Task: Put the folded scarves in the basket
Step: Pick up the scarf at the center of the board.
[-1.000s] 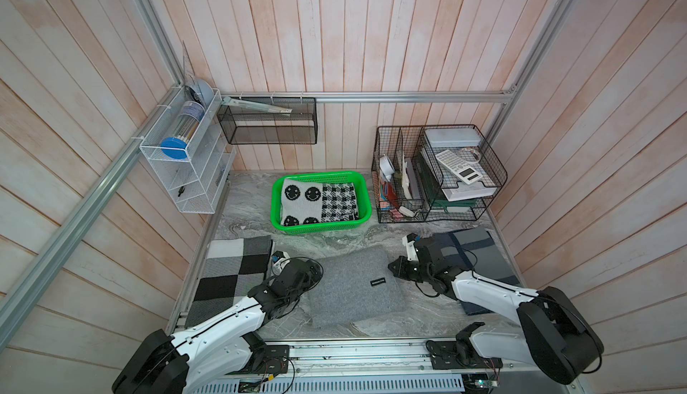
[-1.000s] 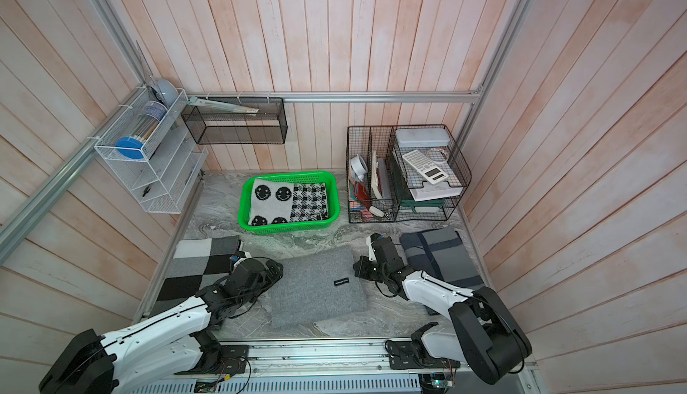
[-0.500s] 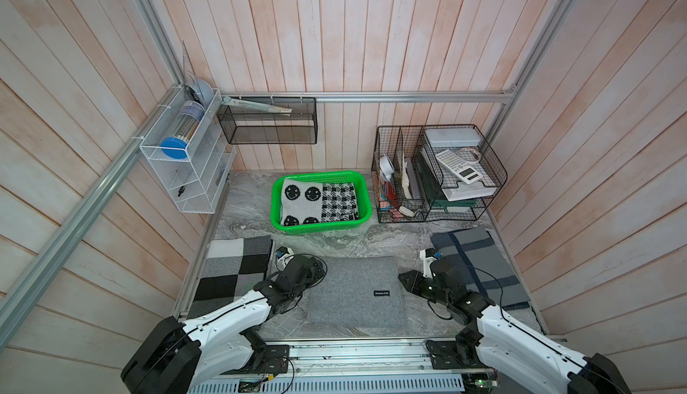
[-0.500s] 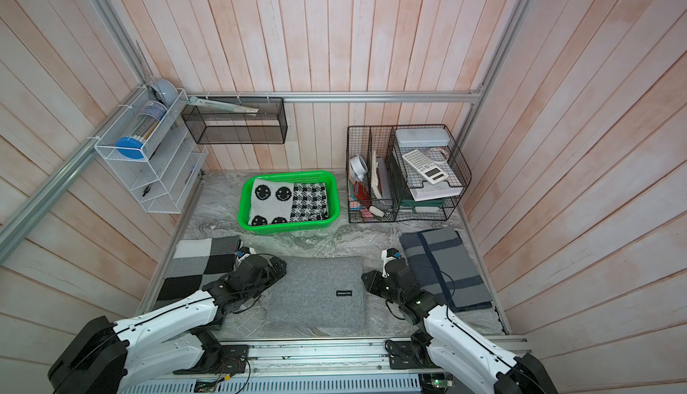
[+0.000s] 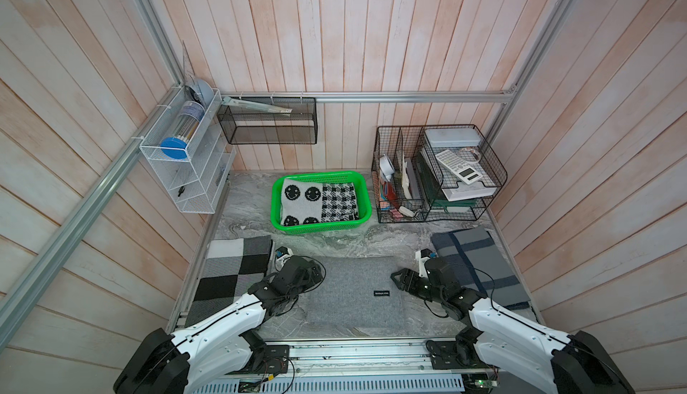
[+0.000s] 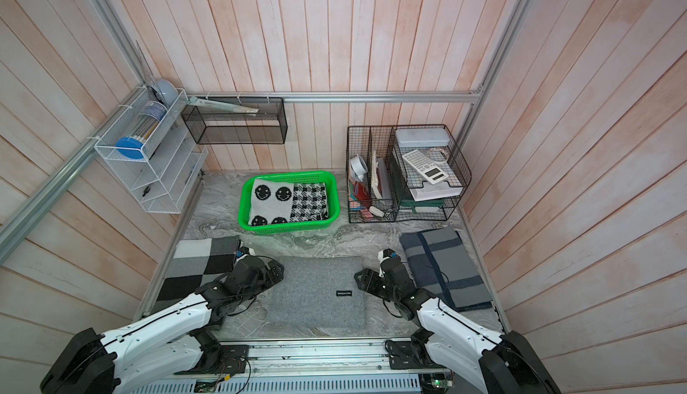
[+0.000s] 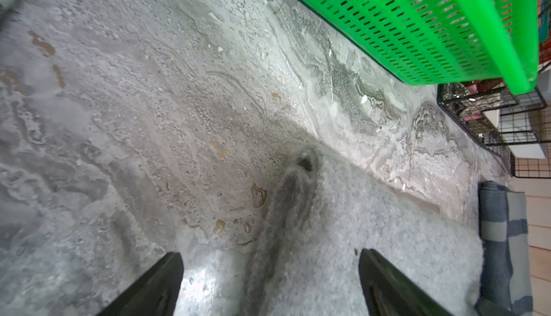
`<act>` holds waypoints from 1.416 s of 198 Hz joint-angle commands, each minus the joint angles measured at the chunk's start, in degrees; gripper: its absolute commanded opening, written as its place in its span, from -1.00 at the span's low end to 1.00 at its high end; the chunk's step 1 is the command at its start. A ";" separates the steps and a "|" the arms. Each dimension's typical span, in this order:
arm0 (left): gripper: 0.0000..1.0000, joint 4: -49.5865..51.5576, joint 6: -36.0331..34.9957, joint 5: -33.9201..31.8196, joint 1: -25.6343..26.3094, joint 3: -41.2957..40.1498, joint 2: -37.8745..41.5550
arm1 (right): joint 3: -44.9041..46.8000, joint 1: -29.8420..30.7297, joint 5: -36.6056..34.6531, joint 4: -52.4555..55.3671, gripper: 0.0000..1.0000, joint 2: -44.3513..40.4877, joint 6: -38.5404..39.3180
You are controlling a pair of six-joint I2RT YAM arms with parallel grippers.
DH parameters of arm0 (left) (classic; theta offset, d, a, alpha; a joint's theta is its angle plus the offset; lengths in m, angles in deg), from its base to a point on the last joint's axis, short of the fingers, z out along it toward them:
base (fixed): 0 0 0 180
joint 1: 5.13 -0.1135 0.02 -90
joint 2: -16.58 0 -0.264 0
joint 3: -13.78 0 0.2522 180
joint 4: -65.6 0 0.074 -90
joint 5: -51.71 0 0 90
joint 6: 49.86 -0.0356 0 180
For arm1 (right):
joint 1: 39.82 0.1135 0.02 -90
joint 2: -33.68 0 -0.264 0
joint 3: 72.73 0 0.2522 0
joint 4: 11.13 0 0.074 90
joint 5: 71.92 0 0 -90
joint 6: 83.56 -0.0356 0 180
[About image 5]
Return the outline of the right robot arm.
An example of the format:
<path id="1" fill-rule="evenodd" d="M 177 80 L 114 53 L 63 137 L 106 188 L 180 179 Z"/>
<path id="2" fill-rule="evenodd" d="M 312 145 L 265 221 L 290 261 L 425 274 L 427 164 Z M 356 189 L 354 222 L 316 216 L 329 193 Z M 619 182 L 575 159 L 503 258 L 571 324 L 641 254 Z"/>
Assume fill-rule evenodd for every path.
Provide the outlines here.
<path id="1" fill-rule="evenodd" d="M 438 303 L 445 317 L 463 324 L 453 341 L 429 340 L 436 370 L 485 365 L 504 370 L 545 393 L 632 393 L 599 340 L 586 331 L 569 334 L 532 322 L 481 290 L 463 286 L 450 263 L 433 258 L 427 274 L 391 274 L 395 286 L 425 304 Z"/>

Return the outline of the smiley houndstooth scarf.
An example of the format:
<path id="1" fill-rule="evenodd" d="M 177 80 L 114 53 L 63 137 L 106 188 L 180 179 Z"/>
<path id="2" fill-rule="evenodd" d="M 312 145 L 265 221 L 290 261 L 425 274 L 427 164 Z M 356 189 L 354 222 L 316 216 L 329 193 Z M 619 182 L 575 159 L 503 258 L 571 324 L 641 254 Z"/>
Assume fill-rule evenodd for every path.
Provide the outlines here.
<path id="1" fill-rule="evenodd" d="M 314 183 L 286 179 L 280 198 L 280 224 L 285 227 L 351 222 L 360 218 L 357 195 L 352 183 Z"/>

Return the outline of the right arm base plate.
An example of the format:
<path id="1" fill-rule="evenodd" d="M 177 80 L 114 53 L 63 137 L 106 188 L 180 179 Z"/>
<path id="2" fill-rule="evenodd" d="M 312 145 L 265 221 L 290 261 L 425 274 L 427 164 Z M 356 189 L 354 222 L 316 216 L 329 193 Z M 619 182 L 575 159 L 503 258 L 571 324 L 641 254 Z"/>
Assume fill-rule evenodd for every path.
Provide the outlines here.
<path id="1" fill-rule="evenodd" d="M 481 365 L 473 345 L 464 340 L 427 340 L 425 347 L 434 370 L 459 370 Z"/>

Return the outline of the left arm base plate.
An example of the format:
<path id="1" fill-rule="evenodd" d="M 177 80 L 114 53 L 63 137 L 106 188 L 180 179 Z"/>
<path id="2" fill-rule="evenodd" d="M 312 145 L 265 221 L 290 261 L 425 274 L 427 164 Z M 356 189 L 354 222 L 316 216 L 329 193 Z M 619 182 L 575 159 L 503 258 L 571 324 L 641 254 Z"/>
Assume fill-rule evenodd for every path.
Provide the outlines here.
<path id="1" fill-rule="evenodd" d="M 247 365 L 236 374 L 286 374 L 290 368 L 289 358 L 289 346 L 266 345 L 254 352 Z"/>

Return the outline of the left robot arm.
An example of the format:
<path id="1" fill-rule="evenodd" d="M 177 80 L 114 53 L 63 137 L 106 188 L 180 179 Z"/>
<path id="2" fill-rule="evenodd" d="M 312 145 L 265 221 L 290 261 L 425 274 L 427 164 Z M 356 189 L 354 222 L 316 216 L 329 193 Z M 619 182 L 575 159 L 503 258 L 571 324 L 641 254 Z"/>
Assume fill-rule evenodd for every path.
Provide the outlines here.
<path id="1" fill-rule="evenodd" d="M 254 331 L 269 318 L 287 313 L 326 275 L 318 260 L 291 256 L 280 271 L 214 315 L 172 333 L 152 331 L 117 377 L 113 391 L 192 393 L 221 375 L 242 370 L 265 347 Z"/>

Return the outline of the black white checkered scarf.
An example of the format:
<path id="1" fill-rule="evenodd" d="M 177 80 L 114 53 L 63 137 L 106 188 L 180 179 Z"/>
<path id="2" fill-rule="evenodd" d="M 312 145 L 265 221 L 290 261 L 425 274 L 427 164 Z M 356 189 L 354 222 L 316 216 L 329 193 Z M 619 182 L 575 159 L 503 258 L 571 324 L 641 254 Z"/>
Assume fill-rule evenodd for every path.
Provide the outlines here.
<path id="1" fill-rule="evenodd" d="M 201 322 L 245 294 L 268 273 L 271 236 L 213 240 L 186 317 L 186 327 Z"/>

